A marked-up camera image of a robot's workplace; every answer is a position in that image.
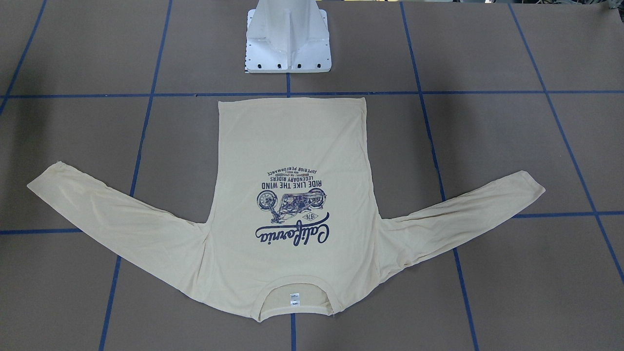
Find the white tag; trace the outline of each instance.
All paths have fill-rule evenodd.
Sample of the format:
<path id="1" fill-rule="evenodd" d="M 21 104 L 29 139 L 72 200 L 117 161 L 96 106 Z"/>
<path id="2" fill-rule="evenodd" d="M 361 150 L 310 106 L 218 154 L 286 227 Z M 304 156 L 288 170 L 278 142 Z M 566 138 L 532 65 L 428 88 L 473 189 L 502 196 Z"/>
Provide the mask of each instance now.
<path id="1" fill-rule="evenodd" d="M 299 293 L 295 293 L 295 294 L 290 294 L 290 305 L 291 306 L 299 306 L 300 305 L 300 301 L 299 301 Z"/>

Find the gray floor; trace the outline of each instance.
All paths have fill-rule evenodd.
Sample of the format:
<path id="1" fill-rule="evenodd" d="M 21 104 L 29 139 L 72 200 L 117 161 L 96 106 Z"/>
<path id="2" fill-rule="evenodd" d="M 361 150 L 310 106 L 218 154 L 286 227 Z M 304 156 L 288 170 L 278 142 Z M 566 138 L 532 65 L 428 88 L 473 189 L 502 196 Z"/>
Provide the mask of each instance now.
<path id="1" fill-rule="evenodd" d="M 325 1 L 332 71 L 285 76 L 243 73 L 255 4 L 0 2 L 0 349 L 624 349 L 616 10 Z M 337 94 L 368 102 L 383 217 L 521 169 L 547 192 L 335 317 L 258 324 L 117 260 L 26 189 L 62 160 L 203 222 L 218 101 Z"/>

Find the motorcycle graphic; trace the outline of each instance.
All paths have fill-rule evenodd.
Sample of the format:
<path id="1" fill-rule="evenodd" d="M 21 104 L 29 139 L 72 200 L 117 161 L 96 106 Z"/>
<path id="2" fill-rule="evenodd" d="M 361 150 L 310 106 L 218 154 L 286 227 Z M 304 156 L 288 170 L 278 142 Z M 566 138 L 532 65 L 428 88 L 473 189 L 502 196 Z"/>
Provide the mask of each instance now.
<path id="1" fill-rule="evenodd" d="M 256 202 L 263 211 L 271 211 L 271 223 L 283 223 L 286 219 L 297 214 L 309 212 L 312 209 L 322 209 L 327 195 L 319 188 L 299 194 L 284 194 L 281 197 L 280 209 L 275 210 L 277 195 L 271 190 L 264 190 L 258 194 Z"/>

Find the white metal stand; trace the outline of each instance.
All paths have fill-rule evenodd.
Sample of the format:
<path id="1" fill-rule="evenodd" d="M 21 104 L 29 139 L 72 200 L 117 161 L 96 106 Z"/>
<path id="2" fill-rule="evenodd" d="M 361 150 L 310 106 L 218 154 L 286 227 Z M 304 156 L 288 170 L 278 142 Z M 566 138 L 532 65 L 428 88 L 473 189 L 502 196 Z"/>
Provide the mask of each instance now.
<path id="1" fill-rule="evenodd" d="M 327 13 L 314 0 L 260 0 L 247 14 L 245 71 L 314 73 L 331 69 Z"/>

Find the sleeve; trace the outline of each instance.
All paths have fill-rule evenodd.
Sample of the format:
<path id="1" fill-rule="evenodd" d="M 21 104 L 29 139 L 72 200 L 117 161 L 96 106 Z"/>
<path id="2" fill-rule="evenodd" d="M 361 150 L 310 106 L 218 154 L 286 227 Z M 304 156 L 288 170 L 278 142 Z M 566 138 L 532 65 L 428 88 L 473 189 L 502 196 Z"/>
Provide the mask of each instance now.
<path id="1" fill-rule="evenodd" d="M 188 295 L 205 252 L 198 225 L 57 162 L 28 184 L 76 227 Z"/>
<path id="2" fill-rule="evenodd" d="M 376 241 L 381 282 L 493 229 L 544 191 L 520 171 L 407 216 L 382 219 Z"/>

